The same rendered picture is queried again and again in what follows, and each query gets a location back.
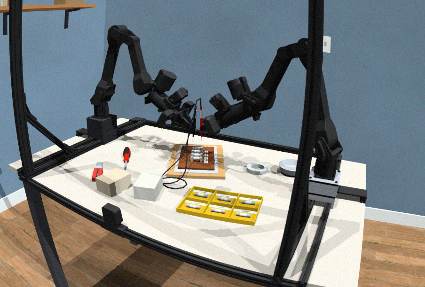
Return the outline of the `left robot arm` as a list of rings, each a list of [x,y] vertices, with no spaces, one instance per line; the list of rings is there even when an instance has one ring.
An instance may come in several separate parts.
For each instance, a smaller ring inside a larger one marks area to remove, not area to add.
[[[156,107],[158,102],[166,96],[164,92],[169,91],[174,84],[177,76],[167,70],[161,69],[155,80],[152,81],[150,74],[146,71],[142,50],[140,46],[140,38],[130,31],[125,25],[113,25],[108,30],[108,51],[102,72],[102,78],[99,81],[93,97],[90,99],[94,105],[93,118],[104,119],[109,116],[108,101],[115,93],[116,85],[113,84],[112,78],[120,46],[125,43],[128,46],[130,59],[134,71],[133,87],[134,92],[138,95],[149,93],[144,97],[145,104],[153,103]],[[176,103],[182,103],[188,96],[188,90],[181,87],[169,98],[165,97],[167,104],[173,108]]]

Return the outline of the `red-handled pliers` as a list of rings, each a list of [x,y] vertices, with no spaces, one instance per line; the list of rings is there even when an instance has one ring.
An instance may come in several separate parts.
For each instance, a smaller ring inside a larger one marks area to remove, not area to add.
[[[95,178],[97,177],[97,175],[98,176],[102,175],[103,173],[102,165],[103,165],[103,162],[97,162],[97,165],[95,166],[93,171],[92,182],[96,182]]]

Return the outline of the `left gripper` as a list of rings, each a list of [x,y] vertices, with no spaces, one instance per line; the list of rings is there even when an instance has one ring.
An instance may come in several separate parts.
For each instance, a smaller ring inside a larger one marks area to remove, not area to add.
[[[176,103],[173,108],[171,108],[165,101],[165,97],[169,98],[170,96],[164,96],[157,104],[158,112],[162,112],[157,124],[162,129],[166,127],[166,121],[171,120],[171,126],[178,126],[185,129],[189,129],[191,118],[189,116],[191,110],[193,109],[195,103],[192,101],[185,102],[180,108],[181,104]],[[164,124],[164,125],[163,125]]]

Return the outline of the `yellow tray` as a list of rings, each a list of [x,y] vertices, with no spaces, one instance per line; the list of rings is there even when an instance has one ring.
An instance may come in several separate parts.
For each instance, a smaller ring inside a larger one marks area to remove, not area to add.
[[[195,196],[194,193],[208,194],[208,198]],[[231,202],[218,200],[218,196],[232,198]],[[255,205],[244,204],[242,200],[254,201]],[[233,193],[209,188],[193,186],[176,208],[178,213],[203,217],[224,222],[254,226],[263,196]],[[186,204],[201,206],[200,209],[186,207]],[[211,211],[211,208],[224,209],[224,213]],[[236,212],[251,214],[251,217],[236,216]]]

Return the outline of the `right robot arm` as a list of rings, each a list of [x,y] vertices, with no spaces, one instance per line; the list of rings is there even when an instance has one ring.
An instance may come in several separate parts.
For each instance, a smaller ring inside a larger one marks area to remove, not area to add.
[[[233,100],[243,100],[234,105],[236,116],[240,120],[253,117],[253,120],[257,121],[260,119],[261,111],[273,107],[277,87],[293,58],[299,58],[307,69],[307,42],[308,38],[301,38],[297,43],[278,48],[262,84],[254,91],[250,91],[245,76],[227,82]],[[224,113],[231,106],[220,93],[211,97],[209,102],[218,110],[217,115]],[[338,155],[341,154],[343,147],[330,117],[323,72],[314,148],[317,157],[314,177],[334,181]]]

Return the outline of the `red and black screwdriver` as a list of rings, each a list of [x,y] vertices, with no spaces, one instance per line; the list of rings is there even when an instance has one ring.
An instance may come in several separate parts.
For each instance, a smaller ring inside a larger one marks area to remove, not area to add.
[[[125,149],[123,151],[124,162],[125,162],[125,169],[126,169],[127,162],[129,162],[130,154],[131,154],[131,151],[130,151],[129,147],[125,147]]]

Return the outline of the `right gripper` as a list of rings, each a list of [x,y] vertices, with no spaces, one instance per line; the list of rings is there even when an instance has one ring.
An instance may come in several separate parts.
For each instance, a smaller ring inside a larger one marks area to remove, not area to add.
[[[202,122],[204,125],[202,125],[199,129],[201,131],[207,131],[208,135],[212,137],[218,134],[221,129],[242,121],[236,116],[234,105],[229,107],[228,110],[220,115],[217,115],[215,112],[214,115],[211,114],[210,116],[203,118]]]

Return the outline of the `beige block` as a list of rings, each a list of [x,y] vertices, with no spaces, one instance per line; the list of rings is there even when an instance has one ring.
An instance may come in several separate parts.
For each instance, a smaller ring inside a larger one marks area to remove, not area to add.
[[[95,178],[97,190],[113,197],[132,186],[131,173],[114,168]]]

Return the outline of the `white rectangular block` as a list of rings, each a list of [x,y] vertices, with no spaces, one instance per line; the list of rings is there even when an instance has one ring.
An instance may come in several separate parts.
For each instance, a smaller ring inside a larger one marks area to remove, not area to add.
[[[134,198],[155,202],[162,187],[162,174],[142,172],[133,185]]]

